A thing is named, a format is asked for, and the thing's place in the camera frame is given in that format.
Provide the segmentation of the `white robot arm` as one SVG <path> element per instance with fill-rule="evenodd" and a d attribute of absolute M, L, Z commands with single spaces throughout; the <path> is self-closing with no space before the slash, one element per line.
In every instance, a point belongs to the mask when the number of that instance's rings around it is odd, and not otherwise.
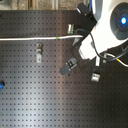
<path fill-rule="evenodd" d="M 73 45 L 71 51 L 77 48 L 83 60 L 98 56 L 113 61 L 126 54 L 128 46 L 118 55 L 102 55 L 128 40 L 128 0 L 92 0 L 92 13 L 96 25 L 84 39 Z"/>

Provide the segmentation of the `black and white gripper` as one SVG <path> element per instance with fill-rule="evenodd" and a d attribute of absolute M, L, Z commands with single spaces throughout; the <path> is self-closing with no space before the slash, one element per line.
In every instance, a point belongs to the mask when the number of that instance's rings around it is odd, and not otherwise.
<path fill-rule="evenodd" d="M 92 60 L 104 51 L 104 43 L 98 38 L 94 38 L 89 34 L 86 38 L 81 38 L 71 48 L 71 53 L 74 55 L 74 50 L 77 49 L 79 55 L 83 60 Z M 77 65 L 77 60 L 71 58 L 65 65 L 63 65 L 59 72 L 65 75 L 70 72 Z"/>

